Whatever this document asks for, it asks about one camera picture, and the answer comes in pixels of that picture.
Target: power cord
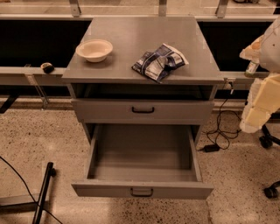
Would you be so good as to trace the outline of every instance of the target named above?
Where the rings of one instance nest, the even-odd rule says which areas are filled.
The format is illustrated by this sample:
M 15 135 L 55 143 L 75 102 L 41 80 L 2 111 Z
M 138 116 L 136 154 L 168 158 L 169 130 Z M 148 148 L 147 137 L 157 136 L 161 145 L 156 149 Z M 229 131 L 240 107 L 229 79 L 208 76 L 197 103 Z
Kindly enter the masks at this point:
M 17 170 L 11 165 L 8 163 L 8 161 L 6 161 L 3 157 L 0 156 L 0 158 L 20 177 L 20 179 L 24 182 L 24 185 L 25 185 L 25 188 L 27 190 L 27 192 L 29 193 L 29 195 L 31 196 L 32 200 L 37 204 L 37 206 L 39 207 L 39 204 L 38 202 L 34 199 L 34 197 L 32 196 L 30 190 L 29 190 L 29 187 L 28 185 L 26 184 L 25 180 L 22 178 L 22 176 L 17 172 Z M 47 211 L 46 209 L 43 208 L 43 210 L 45 212 L 47 212 L 48 214 L 50 214 L 57 222 L 59 222 L 60 224 L 62 224 L 62 222 L 57 219 L 52 213 L 50 213 L 49 211 Z
M 221 115 L 224 113 L 233 113 L 234 115 L 236 115 L 236 117 L 238 118 L 238 120 L 240 121 L 241 118 L 237 115 L 237 113 L 233 110 L 221 110 L 221 108 L 224 106 L 224 104 L 228 101 L 228 98 L 220 105 L 219 108 L 219 114 L 217 116 L 217 129 L 212 130 L 212 131 L 208 131 L 208 132 L 204 132 L 204 134 L 206 134 L 207 138 L 213 143 L 213 144 L 209 144 L 206 145 L 204 148 L 201 149 L 201 151 L 205 151 L 205 152 L 211 152 L 211 151 L 218 151 L 219 149 L 223 149 L 223 150 L 227 150 L 230 146 L 230 141 L 231 139 L 235 139 L 238 137 L 239 132 L 241 132 L 240 129 L 238 129 L 237 131 L 231 132 L 231 131 L 225 131 L 221 129 Z M 220 147 L 218 145 L 218 138 L 219 137 L 223 137 L 224 139 L 227 140 L 227 146 L 226 147 Z

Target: closed drawer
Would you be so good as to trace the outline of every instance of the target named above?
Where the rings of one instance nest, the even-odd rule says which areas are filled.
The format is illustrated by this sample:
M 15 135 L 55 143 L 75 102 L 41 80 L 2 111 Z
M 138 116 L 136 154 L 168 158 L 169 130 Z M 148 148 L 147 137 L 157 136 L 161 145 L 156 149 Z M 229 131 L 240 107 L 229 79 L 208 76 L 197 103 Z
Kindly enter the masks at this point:
M 83 123 L 204 124 L 211 101 L 73 100 Z
M 205 199 L 187 125 L 100 124 L 85 177 L 72 183 L 82 197 Z

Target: gray metal cabinet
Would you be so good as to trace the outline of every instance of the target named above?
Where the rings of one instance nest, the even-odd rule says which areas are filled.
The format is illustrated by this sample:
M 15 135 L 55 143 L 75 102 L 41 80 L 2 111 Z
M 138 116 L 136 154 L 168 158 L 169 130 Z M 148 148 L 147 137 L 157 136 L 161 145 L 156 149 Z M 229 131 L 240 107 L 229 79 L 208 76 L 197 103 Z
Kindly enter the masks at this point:
M 103 62 L 76 54 L 62 79 L 90 151 L 79 196 L 205 199 L 195 146 L 223 82 L 194 17 L 97 17 L 83 40 L 106 39 Z M 161 84 L 131 69 L 162 43 L 188 59 Z

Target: black cable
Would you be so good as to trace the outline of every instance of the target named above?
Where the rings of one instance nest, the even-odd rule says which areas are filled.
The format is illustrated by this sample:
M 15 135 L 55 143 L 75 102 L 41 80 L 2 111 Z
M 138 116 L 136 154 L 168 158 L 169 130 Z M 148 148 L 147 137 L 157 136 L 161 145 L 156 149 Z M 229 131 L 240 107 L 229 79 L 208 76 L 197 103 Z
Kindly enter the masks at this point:
M 29 190 L 29 187 L 28 185 L 26 184 L 25 180 L 22 178 L 22 176 L 17 172 L 17 170 L 11 165 L 8 163 L 8 161 L 6 161 L 3 157 L 0 156 L 0 158 L 20 177 L 20 179 L 24 182 L 24 185 L 25 185 L 25 188 L 27 190 L 27 192 L 29 193 L 29 195 L 31 196 L 32 200 L 37 204 L 38 207 L 40 207 L 40 205 L 38 204 L 38 202 L 34 199 L 33 195 L 31 194 L 30 190 Z M 43 210 L 45 212 L 47 212 L 48 214 L 50 214 L 57 222 L 61 223 L 62 222 L 57 219 L 52 213 L 50 213 L 49 211 L 47 211 L 46 209 L 43 208 Z
M 221 149 L 223 149 L 223 150 L 226 150 L 226 149 L 228 149 L 228 147 L 230 146 L 230 139 L 235 139 L 235 138 L 237 138 L 238 137 L 238 134 L 239 134 L 239 132 L 241 132 L 241 130 L 240 129 L 238 129 L 237 131 L 235 131 L 235 132 L 230 132 L 230 131 L 225 131 L 225 130 L 222 130 L 221 128 L 220 128 L 220 125 L 221 125 L 221 115 L 223 114 L 223 113 L 233 113 L 233 114 L 235 114 L 236 115 L 236 117 L 239 119 L 239 120 L 241 120 L 241 118 L 237 115 L 237 113 L 235 112 L 235 111 L 233 111 L 233 110 L 221 110 L 221 108 L 224 106 L 224 104 L 226 103 L 228 101 L 228 98 L 220 105 L 220 108 L 219 108 L 219 114 L 218 114 L 218 116 L 217 116 L 217 129 L 215 129 L 215 130 L 212 130 L 212 131 L 208 131 L 208 132 L 205 132 L 205 134 L 206 134 L 206 136 L 207 136 L 207 138 L 213 143 L 213 144 L 217 144 L 218 145 L 218 138 L 219 137 L 223 137 L 224 139 L 226 139 L 227 140 L 227 146 L 226 147 L 220 147 Z M 211 139 L 211 135 L 214 135 L 214 134 L 216 134 L 216 136 L 215 136 L 215 138 L 214 138 L 214 140 L 213 139 Z

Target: bowl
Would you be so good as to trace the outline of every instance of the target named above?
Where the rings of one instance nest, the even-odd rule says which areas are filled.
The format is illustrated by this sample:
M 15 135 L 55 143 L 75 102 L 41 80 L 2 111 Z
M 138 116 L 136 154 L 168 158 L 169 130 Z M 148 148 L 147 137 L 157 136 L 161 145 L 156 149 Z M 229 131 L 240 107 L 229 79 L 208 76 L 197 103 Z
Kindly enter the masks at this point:
M 90 39 L 76 47 L 76 53 L 90 62 L 103 61 L 112 51 L 112 44 L 104 39 Z

